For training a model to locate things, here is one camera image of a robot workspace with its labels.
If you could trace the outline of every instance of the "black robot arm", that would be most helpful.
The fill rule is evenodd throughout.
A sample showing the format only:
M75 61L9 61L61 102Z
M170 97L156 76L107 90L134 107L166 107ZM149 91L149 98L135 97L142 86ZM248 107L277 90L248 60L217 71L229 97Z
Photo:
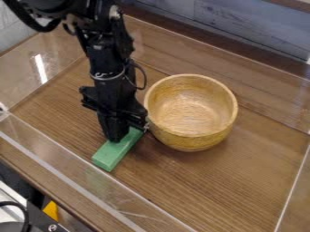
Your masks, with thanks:
M77 35L91 63L94 87L82 87L83 106L97 111L107 138L119 142L130 126L147 128L147 110L137 100L134 39L114 0L5 0L21 20L37 31L53 31L61 22ZM35 18L51 19L42 26Z

